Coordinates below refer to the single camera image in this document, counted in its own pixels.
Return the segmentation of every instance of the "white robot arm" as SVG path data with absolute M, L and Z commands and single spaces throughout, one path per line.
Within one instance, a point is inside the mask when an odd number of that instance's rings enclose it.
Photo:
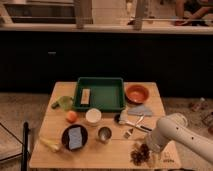
M 159 153 L 174 140 L 213 164 L 213 141 L 190 131 L 187 125 L 187 119 L 180 113 L 164 116 L 145 137 L 146 144 L 150 150 Z

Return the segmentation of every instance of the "white cup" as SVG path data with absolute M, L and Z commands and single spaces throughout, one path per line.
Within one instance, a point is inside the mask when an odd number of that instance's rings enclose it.
M 86 112 L 86 121 L 91 126 L 97 126 L 102 117 L 102 113 L 100 110 L 96 108 L 89 109 Z

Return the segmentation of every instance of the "orange bowl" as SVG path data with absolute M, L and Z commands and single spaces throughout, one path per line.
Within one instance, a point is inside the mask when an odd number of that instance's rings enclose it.
M 130 85 L 126 89 L 127 99 L 136 104 L 144 103 L 149 98 L 149 90 L 142 85 Z

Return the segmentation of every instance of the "wall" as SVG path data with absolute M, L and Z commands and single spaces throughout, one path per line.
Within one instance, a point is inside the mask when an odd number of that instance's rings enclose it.
M 81 76 L 154 81 L 162 96 L 213 97 L 213 36 L 0 32 L 0 90 L 51 92 Z

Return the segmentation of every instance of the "green plastic tray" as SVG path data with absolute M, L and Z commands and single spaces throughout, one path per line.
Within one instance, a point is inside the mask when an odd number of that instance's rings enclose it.
M 81 105 L 82 90 L 90 89 L 90 104 Z M 75 89 L 73 109 L 87 111 L 97 108 L 102 112 L 120 112 L 125 109 L 124 84 L 122 78 L 80 77 Z

